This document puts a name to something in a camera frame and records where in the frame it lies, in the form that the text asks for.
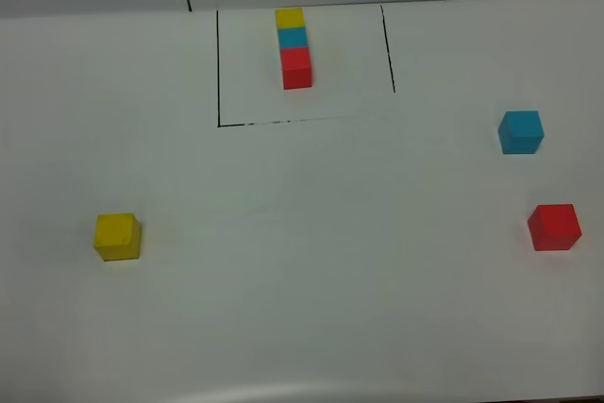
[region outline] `white table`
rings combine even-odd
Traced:
[[[371,109],[220,128],[215,12],[0,22],[0,399],[604,394],[604,0],[385,5],[396,93],[379,8],[337,8],[362,9]],[[309,11],[311,46],[333,19]],[[343,27],[332,49],[363,40]],[[220,31],[221,110],[253,115],[225,75],[277,50]],[[299,95],[309,118],[336,82]],[[536,155],[501,154],[507,109],[540,111]],[[583,237],[537,253],[526,219],[560,202]],[[119,211],[143,254],[104,263],[95,217]]]

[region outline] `cube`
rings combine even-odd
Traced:
[[[278,9],[275,11],[277,28],[304,27],[304,12],[302,8]]]
[[[537,110],[508,111],[499,125],[499,141],[504,154],[533,154],[544,138]]]
[[[581,236],[572,204],[538,205],[528,219],[535,250],[568,250]]]
[[[104,261],[137,259],[141,255],[141,235],[141,224],[131,212],[100,214],[94,248]]]
[[[309,40],[305,27],[281,28],[277,31],[279,48],[294,49],[296,47],[309,47]]]
[[[309,48],[281,49],[281,70],[285,90],[312,87]]]

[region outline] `stacked cubes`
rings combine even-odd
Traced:
[[[312,87],[309,40],[302,8],[278,9],[275,15],[283,88],[289,90]]]

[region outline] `blue cube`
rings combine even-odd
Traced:
[[[498,132],[501,150],[506,155],[535,153],[545,135],[537,110],[507,111]]]
[[[309,40],[306,36],[305,27],[280,28],[277,33],[279,35],[279,47],[281,49],[309,47]]]

